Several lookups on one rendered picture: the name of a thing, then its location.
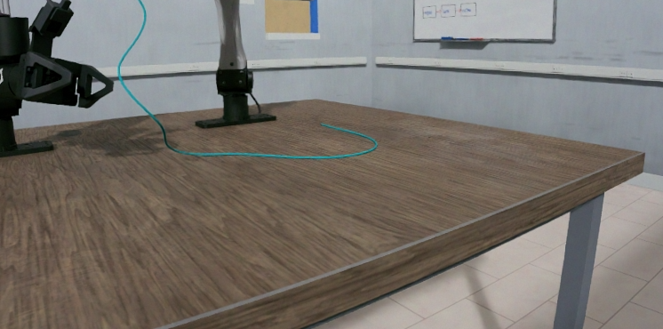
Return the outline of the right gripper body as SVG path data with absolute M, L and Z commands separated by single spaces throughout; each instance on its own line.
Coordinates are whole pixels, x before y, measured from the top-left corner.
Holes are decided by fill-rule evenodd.
M 81 63 L 76 63 L 73 61 L 69 60 L 62 60 L 62 59 L 52 59 L 52 43 L 53 43 L 53 38 L 47 37 L 47 36 L 41 36 L 41 34 L 38 32 L 36 27 L 34 26 L 38 16 L 40 15 L 41 11 L 43 10 L 44 6 L 40 9 L 39 13 L 37 14 L 35 20 L 33 21 L 32 25 L 29 26 L 29 32 L 32 32 L 32 37 L 31 37 L 31 45 L 30 45 L 30 51 L 32 52 L 38 52 L 43 54 L 44 56 L 46 55 L 47 58 L 53 60 L 54 62 L 58 63 L 62 67 L 66 68 L 67 70 L 71 71 L 73 73 L 73 79 L 72 79 L 72 84 L 69 84 L 68 86 L 53 92 L 45 97 L 43 97 L 40 100 L 32 101 L 32 102 L 41 102 L 45 104 L 54 104 L 54 105 L 64 105 L 64 106 L 76 106 L 77 105 L 77 100 L 78 100 L 78 94 L 79 94 L 79 88 L 80 88 L 80 80 L 81 80 L 81 72 L 82 72 L 82 64 Z M 24 73 L 24 68 L 25 68 L 25 61 L 26 61 L 26 54 L 21 54 L 20 56 L 20 63 L 14 66 L 10 72 L 8 82 L 10 83 L 10 87 L 12 89 L 12 92 L 16 95 L 16 98 L 19 100 L 22 100 L 21 98 L 21 89 L 22 89 L 22 81 L 23 81 L 23 73 Z M 62 76 L 59 75 L 58 73 L 44 67 L 44 73 L 43 73 L 43 79 L 42 79 L 42 86 L 46 84 L 51 84 L 52 82 L 56 82 L 58 80 L 61 80 Z M 77 81 L 77 89 L 76 89 L 76 80 Z M 78 94 L 76 94 L 78 93 Z M 62 98 L 63 97 L 63 98 Z

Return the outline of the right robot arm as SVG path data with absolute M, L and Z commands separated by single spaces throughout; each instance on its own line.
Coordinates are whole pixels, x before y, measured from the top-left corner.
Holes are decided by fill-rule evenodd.
M 70 0 L 48 0 L 34 24 L 38 32 L 50 38 L 60 37 L 74 15 L 71 4 Z M 50 140 L 23 144 L 15 141 L 12 116 L 19 116 L 22 100 L 17 100 L 8 79 L 12 68 L 20 63 L 21 54 L 29 52 L 29 25 L 27 17 L 11 16 L 9 0 L 0 0 L 0 13 L 10 15 L 0 18 L 0 157 L 52 151 Z

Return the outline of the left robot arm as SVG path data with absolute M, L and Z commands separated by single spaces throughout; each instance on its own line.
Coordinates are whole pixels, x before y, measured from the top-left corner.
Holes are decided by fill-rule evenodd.
M 253 88 L 253 72 L 247 68 L 241 24 L 240 0 L 214 0 L 220 32 L 220 60 L 216 72 L 218 94 L 223 96 L 222 118 L 196 121 L 196 126 L 208 129 L 239 124 L 275 121 L 269 114 L 249 115 L 248 95 Z

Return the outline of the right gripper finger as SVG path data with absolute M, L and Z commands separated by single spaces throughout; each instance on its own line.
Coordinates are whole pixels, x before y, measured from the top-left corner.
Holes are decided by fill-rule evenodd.
M 105 88 L 97 91 L 94 94 L 91 94 L 92 77 L 98 79 L 103 84 L 105 84 Z M 99 99 L 113 92 L 113 90 L 114 90 L 114 82 L 112 80 L 101 74 L 94 66 L 82 64 L 82 72 L 81 72 L 81 80 L 79 88 L 79 101 L 78 101 L 79 108 L 90 108 Z
M 61 80 L 42 86 L 44 67 L 60 74 Z M 73 73 L 38 52 L 27 52 L 21 98 L 36 101 L 72 84 Z

